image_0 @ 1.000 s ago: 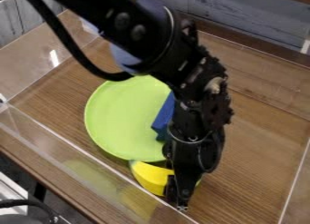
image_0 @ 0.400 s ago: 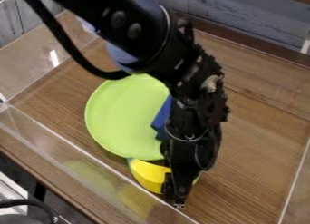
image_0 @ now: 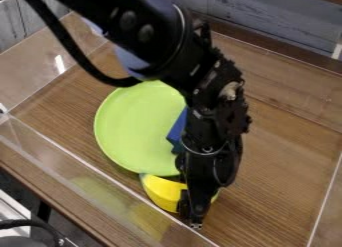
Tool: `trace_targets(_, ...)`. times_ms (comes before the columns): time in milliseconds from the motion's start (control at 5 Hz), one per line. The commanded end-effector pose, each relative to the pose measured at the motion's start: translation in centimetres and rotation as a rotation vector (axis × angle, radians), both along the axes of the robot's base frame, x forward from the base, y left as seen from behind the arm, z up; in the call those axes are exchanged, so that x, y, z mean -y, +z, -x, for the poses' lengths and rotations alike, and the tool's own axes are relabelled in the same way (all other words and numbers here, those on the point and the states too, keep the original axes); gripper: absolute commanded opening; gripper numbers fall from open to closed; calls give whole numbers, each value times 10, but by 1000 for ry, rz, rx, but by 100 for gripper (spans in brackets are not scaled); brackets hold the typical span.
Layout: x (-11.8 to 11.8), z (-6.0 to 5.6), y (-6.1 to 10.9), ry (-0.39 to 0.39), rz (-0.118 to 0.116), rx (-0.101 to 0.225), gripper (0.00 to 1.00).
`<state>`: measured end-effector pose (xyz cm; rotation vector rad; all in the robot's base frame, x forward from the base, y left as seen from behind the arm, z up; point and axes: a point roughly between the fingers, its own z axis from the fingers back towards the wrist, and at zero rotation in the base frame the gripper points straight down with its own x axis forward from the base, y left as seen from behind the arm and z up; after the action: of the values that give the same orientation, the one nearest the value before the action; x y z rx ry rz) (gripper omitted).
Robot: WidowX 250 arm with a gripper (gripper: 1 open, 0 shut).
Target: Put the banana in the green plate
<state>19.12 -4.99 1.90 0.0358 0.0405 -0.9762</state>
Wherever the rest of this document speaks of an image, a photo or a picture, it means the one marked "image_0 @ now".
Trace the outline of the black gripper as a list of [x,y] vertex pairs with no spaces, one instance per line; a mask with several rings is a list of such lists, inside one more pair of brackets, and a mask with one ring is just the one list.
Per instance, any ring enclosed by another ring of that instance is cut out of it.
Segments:
[[234,137],[214,154],[185,152],[177,157],[181,182],[187,190],[181,191],[177,211],[189,226],[201,230],[212,203],[222,188],[237,178],[244,154],[242,137]]

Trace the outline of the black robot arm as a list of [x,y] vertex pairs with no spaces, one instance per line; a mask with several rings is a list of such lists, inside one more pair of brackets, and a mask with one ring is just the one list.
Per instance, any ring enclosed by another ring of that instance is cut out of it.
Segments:
[[190,226],[200,228],[213,197],[236,181],[242,135],[252,124],[242,72],[214,46],[210,25],[195,21],[173,0],[58,0],[122,49],[118,57],[130,76],[117,79],[91,63],[45,1],[24,1],[94,78],[115,87],[159,80],[185,97],[186,125],[177,169],[187,188],[177,208]]

